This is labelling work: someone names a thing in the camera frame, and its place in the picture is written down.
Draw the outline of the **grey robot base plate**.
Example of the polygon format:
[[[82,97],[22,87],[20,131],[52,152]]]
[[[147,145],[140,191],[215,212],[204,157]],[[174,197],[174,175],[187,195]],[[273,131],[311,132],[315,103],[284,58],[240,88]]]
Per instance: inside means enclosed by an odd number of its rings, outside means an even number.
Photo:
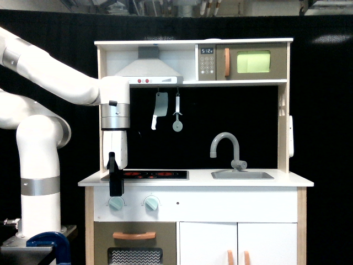
[[[62,225],[59,231],[67,237],[69,242],[71,242],[77,236],[77,226],[76,225]],[[17,232],[15,236],[10,237],[1,243],[2,252],[15,252],[15,251],[44,251],[51,252],[54,250],[53,247],[26,247],[26,241],[30,237],[26,237],[23,234]]]

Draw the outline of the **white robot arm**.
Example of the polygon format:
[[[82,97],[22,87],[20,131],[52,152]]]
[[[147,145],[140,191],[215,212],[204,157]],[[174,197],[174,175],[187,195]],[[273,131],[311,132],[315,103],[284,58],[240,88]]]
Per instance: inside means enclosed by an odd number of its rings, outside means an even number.
[[[1,30],[1,65],[52,94],[78,105],[98,105],[101,155],[111,174],[127,166],[130,84],[127,78],[91,78],[43,49]],[[38,102],[1,91],[1,128],[16,131],[20,160],[22,230],[31,238],[61,230],[58,149],[71,138],[69,124]]]

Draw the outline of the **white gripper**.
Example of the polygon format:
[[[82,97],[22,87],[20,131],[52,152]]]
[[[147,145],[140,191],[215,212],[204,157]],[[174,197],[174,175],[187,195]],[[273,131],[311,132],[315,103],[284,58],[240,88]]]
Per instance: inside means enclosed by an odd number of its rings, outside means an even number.
[[[127,166],[126,130],[103,131],[103,165],[109,171],[111,197],[124,194],[123,170]]]

